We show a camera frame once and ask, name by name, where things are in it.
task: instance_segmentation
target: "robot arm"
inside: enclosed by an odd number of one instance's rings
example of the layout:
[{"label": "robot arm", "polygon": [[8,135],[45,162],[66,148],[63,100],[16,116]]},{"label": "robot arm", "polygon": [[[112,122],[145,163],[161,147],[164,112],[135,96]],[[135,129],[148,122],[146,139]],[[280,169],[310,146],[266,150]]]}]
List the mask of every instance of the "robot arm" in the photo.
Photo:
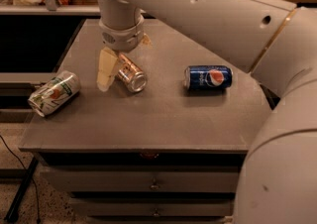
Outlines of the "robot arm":
[{"label": "robot arm", "polygon": [[281,100],[246,157],[235,223],[314,223],[317,15],[280,0],[98,0],[107,46],[131,50],[141,8],[227,60]]}]

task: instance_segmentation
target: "table top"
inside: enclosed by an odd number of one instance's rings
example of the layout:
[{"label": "table top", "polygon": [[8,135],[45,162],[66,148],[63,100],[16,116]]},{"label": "table top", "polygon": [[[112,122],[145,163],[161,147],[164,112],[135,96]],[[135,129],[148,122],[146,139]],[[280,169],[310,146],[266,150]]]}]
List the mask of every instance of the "table top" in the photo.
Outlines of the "table top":
[{"label": "table top", "polygon": [[[147,19],[145,33],[152,44],[127,54],[147,74],[145,90],[130,93],[116,79],[101,92],[96,75],[104,45],[98,20],[86,20],[59,69],[78,75],[79,94],[47,118],[35,114],[20,150],[245,153],[270,113],[258,84],[158,20]],[[208,92],[184,89],[184,70],[200,64],[229,66],[232,86]]]}]

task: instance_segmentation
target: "soda can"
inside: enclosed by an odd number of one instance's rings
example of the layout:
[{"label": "soda can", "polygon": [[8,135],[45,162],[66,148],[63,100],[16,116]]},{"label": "soda can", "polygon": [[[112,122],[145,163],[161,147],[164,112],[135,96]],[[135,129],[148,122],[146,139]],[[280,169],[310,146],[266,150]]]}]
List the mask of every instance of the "soda can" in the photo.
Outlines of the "soda can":
[{"label": "soda can", "polygon": [[122,66],[117,76],[125,83],[130,92],[142,91],[148,81],[146,74],[123,54],[119,54],[119,61]]},{"label": "soda can", "polygon": [[45,117],[52,114],[79,90],[79,78],[74,73],[65,70],[33,92],[28,102],[36,113]]},{"label": "soda can", "polygon": [[224,89],[231,86],[232,76],[232,70],[224,65],[189,66],[184,86],[188,90]]}]

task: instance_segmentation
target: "pepsi can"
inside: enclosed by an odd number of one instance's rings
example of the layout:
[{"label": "pepsi can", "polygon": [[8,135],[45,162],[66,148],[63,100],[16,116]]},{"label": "pepsi can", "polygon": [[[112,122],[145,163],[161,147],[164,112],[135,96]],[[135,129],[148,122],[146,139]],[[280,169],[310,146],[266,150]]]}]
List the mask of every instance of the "pepsi can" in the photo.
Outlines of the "pepsi can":
[{"label": "pepsi can", "polygon": [[224,65],[196,65],[185,70],[188,90],[224,89],[232,84],[232,70]]}]

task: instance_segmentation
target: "cable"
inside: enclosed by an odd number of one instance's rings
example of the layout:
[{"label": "cable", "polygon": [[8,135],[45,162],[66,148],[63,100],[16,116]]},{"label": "cable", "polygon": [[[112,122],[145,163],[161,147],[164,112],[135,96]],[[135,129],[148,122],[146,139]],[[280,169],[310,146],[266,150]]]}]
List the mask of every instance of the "cable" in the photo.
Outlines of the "cable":
[{"label": "cable", "polygon": [[[23,169],[27,169],[24,164],[22,163],[21,159],[13,153],[13,151],[9,148],[9,146],[7,145],[6,141],[4,140],[4,138],[2,137],[2,135],[0,134],[0,138],[4,144],[4,146],[7,148],[7,150],[19,161],[19,163],[21,164],[21,166],[23,167]],[[38,215],[38,219],[37,219],[37,224],[41,223],[41,218],[40,218],[40,202],[39,202],[39,193],[38,193],[38,186],[36,184],[36,182],[34,181],[34,179],[32,178],[32,182],[33,185],[35,187],[36,190],[36,198],[37,198],[37,215]]]}]

